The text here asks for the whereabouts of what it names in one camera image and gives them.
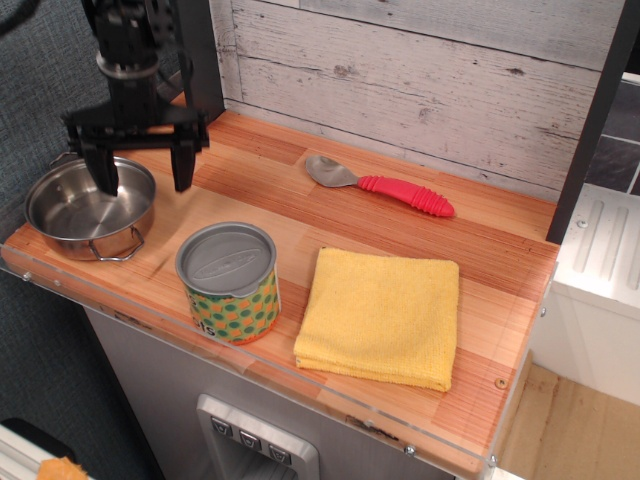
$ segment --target wooden countertop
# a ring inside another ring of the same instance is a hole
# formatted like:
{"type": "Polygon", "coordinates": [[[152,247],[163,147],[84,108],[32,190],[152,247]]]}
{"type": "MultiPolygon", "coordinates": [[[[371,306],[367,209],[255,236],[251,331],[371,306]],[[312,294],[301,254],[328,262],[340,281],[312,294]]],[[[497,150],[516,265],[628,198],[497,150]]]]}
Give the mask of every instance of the wooden countertop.
{"type": "Polygon", "coordinates": [[[119,153],[144,164],[158,184],[155,223],[133,259],[72,261],[51,251],[29,225],[7,240],[4,259],[38,284],[382,441],[414,445],[430,463],[478,476],[553,270],[558,247],[544,239],[555,205],[231,112],[210,126],[210,137],[193,187],[183,194],[173,190],[168,151],[119,153]],[[446,196],[457,216],[432,217],[356,187],[319,186],[304,168],[311,154],[334,158],[358,175],[425,185],[446,196]],[[268,335],[243,347],[196,330],[175,271],[185,239],[223,221],[259,226],[278,250],[282,313],[268,335]],[[295,367],[293,344],[323,246],[459,264],[458,347],[448,393],[295,367]]]}

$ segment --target screw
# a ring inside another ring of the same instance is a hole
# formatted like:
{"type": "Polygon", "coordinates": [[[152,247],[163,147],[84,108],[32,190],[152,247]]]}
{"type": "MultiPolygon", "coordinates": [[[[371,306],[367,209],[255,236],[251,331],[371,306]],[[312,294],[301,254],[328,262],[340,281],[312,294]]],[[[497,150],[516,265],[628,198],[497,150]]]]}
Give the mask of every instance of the screw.
{"type": "Polygon", "coordinates": [[[509,385],[509,382],[507,382],[504,378],[496,378],[495,384],[498,390],[504,390],[507,388],[507,385],[509,385]]]}

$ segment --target tin can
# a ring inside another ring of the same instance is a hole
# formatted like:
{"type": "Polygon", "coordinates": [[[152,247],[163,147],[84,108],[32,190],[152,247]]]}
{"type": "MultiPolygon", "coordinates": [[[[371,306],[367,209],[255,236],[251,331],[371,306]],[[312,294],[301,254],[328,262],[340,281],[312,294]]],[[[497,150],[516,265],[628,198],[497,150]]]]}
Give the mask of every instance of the tin can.
{"type": "Polygon", "coordinates": [[[218,223],[180,247],[176,270],[194,323],[203,332],[242,345],[265,335],[280,312],[276,247],[260,228],[218,223]]]}

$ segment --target stainless steel pot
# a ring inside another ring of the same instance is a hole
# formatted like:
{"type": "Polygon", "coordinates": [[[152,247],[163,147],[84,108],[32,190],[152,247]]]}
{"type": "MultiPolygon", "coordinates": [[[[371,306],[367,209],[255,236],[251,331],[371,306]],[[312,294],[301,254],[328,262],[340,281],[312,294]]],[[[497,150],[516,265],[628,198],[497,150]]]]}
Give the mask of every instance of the stainless steel pot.
{"type": "Polygon", "coordinates": [[[146,168],[114,158],[118,196],[98,190],[83,159],[55,167],[29,191],[27,221],[58,253],[75,260],[124,261],[153,224],[156,183],[146,168]]]}

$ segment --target wood panel backdrop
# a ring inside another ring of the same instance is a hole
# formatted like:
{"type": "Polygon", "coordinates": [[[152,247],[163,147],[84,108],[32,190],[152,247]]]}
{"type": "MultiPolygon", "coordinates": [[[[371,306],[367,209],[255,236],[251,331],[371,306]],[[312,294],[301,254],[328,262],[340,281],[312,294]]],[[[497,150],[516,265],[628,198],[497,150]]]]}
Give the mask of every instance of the wood panel backdrop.
{"type": "Polygon", "coordinates": [[[228,109],[557,201],[624,0],[210,4],[228,109]]]}

